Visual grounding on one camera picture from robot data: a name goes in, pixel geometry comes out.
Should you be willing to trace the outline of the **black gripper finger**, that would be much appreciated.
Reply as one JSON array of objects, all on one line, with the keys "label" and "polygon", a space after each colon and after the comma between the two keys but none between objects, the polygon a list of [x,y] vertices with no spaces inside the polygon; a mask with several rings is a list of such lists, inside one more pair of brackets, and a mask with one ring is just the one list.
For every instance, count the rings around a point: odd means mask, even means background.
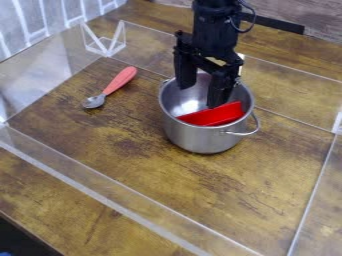
[{"label": "black gripper finger", "polygon": [[174,78],[180,89],[192,87],[196,83],[196,66],[188,54],[173,51]]},{"label": "black gripper finger", "polygon": [[236,68],[232,70],[217,70],[211,74],[207,93],[207,107],[209,109],[227,102],[237,79]]}]

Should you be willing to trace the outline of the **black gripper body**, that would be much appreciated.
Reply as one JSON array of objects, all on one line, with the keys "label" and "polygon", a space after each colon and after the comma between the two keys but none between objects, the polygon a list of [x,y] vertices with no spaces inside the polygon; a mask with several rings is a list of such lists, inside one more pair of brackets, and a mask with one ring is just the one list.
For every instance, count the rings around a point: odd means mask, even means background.
[{"label": "black gripper body", "polygon": [[193,0],[192,32],[174,32],[173,51],[188,54],[196,69],[215,58],[229,66],[241,64],[235,53],[240,29],[243,0]]}]

